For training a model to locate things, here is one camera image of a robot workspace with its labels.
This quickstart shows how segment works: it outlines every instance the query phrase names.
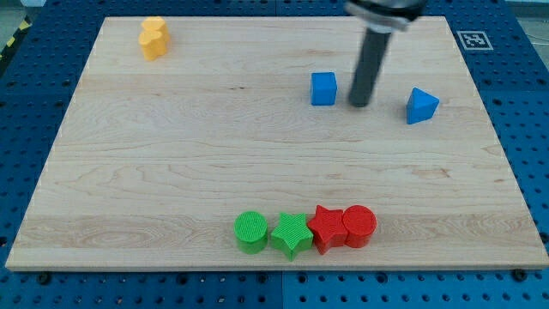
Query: toy block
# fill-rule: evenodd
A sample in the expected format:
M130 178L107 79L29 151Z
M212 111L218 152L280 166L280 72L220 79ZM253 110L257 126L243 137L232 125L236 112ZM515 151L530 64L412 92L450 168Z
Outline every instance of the toy block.
M143 31L139 35L139 45L143 56L148 61L155 60L158 56L166 54L166 42L160 31Z
M328 210L317 205L315 217L307 227L312 231L313 242L320 254L326 253L329 248L345 245L347 229L343 225L343 210Z
M438 98L414 88L406 105L407 123L415 124L431 119L438 106Z
M335 103L337 82L334 72L311 74L311 104L313 106L332 106Z
M343 225L347 229L345 245L361 248L368 245L371 235L376 230L377 221L371 210L361 205L354 205L343 213Z
M279 225L271 233L271 246L293 261L299 252L312 248L312 239L305 214L281 213Z
M234 235L240 251L256 254L267 245L267 220L256 211L246 211L234 221Z
M162 33L162 39L164 39L166 43L170 41L168 26L166 25L166 21L160 16L147 17L145 21L141 23L141 27L145 31L160 31Z

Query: red cylinder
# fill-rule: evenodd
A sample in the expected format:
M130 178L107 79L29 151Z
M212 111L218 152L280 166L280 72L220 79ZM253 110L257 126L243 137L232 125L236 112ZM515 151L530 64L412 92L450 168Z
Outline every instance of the red cylinder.
M345 245L361 248L368 245L376 230L377 220L374 213L365 206L354 205L343 213L343 225L348 231Z

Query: hole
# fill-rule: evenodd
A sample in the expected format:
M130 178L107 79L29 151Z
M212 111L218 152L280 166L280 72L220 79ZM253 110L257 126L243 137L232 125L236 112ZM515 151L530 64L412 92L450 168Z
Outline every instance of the hole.
M376 274L376 280L377 280L378 283L382 283L382 284L387 283L388 279L389 278L387 277L387 274L385 274L385 273L377 273Z
M513 277L513 280L516 282L523 282L528 278L528 274L524 270L512 270L511 276Z
M39 285L48 285L51 282L51 273L43 272L36 277L36 282Z
M257 274L257 283L264 284L268 280L268 275L265 273Z
M189 280L189 278L187 277L186 274L179 274L176 278L175 278L175 281L179 284L179 285L185 285L187 284L187 281Z
M298 274L298 282L299 283L305 283L307 282L307 275L304 273Z

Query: red star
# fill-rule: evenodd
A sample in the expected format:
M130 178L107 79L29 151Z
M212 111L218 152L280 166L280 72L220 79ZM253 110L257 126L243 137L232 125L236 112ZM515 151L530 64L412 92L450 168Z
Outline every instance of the red star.
M320 254L326 253L329 248L345 245L347 230L343 225L343 210L328 210L317 205L315 217L307 227L314 234L314 243Z

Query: green block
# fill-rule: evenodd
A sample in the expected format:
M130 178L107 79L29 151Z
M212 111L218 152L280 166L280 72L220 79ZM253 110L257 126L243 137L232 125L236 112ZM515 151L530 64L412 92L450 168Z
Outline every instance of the green block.
M267 245L267 220L256 211L246 211L234 221L234 235L240 251L256 254Z
M280 223L271 233L271 246L293 261L299 252L312 248L312 238L305 214L281 213Z

